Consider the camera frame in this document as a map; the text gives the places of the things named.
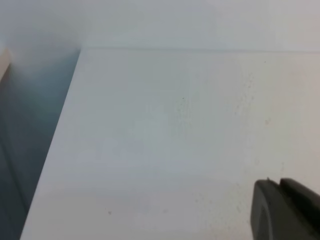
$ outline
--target white tabletop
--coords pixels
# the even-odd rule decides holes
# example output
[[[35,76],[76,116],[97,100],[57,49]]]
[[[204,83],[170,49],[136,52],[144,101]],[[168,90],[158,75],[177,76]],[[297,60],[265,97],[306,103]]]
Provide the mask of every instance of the white tabletop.
[[[319,188],[320,54],[85,49],[22,240],[251,239],[257,179]]]

